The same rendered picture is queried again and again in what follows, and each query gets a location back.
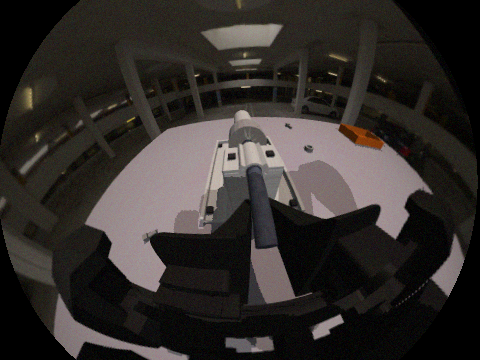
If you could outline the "orange rectangular tray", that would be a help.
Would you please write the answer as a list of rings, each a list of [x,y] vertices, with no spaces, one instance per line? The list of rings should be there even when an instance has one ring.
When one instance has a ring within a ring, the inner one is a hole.
[[[383,141],[377,139],[376,135],[372,135],[371,132],[365,131],[365,129],[351,127],[351,125],[340,124],[339,131],[343,135],[348,136],[349,140],[352,140],[353,143],[368,145],[368,147],[375,147],[381,149],[383,147]]]

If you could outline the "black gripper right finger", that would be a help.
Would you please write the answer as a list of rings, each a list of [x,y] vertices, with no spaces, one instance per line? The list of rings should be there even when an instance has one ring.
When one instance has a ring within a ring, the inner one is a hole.
[[[271,197],[268,200],[279,241],[277,249],[295,297],[312,293],[309,284],[323,267],[337,240],[377,223],[377,217],[380,217],[380,204],[369,204],[344,215],[321,219],[277,203]]]

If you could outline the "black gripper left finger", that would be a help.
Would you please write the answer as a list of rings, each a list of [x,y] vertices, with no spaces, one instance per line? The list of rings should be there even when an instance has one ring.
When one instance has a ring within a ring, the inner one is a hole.
[[[151,237],[151,247],[165,267],[227,269],[241,303],[248,304],[251,229],[251,201],[245,199],[211,235],[159,232]]]

